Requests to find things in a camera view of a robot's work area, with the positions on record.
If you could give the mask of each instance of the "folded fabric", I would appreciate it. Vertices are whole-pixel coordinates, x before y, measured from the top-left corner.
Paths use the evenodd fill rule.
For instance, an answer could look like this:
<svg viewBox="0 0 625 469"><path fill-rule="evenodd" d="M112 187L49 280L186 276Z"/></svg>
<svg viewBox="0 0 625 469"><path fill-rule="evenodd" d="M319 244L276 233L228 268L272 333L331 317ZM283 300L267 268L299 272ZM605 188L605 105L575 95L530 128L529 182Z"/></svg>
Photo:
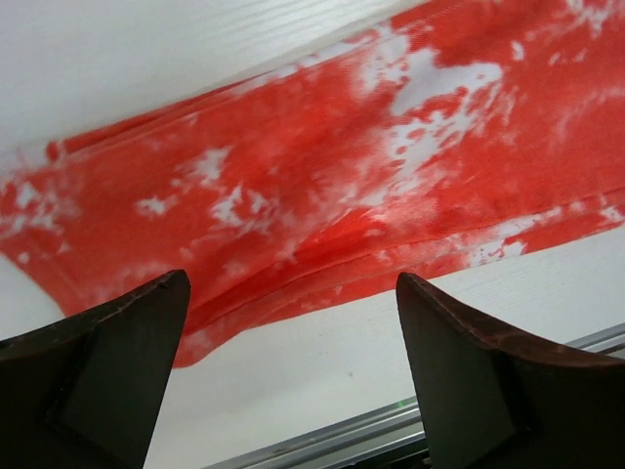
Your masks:
<svg viewBox="0 0 625 469"><path fill-rule="evenodd" d="M4 155L0 249L67 315L185 269L189 365L399 271L621 226L622 57L625 1L431 1L277 71Z"/></svg>

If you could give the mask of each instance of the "tie-dye fabric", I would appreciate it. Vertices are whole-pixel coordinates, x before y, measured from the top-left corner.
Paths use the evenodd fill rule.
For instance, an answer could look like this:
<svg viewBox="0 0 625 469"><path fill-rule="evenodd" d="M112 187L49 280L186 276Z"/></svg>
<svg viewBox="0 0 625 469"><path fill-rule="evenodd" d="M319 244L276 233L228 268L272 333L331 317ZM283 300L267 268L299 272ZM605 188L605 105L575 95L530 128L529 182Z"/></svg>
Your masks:
<svg viewBox="0 0 625 469"><path fill-rule="evenodd" d="M67 315L185 269L189 365L399 271L436 277L622 225L623 58L622 0L435 0L4 155L0 248Z"/></svg>

